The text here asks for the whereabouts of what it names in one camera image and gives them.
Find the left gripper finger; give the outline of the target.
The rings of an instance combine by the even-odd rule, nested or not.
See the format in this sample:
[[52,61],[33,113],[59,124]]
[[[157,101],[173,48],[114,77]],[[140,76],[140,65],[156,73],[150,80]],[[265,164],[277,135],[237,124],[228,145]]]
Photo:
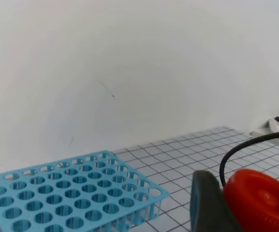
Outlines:
[[216,177],[195,171],[192,177],[190,220],[192,232],[239,232],[241,227],[231,212]]

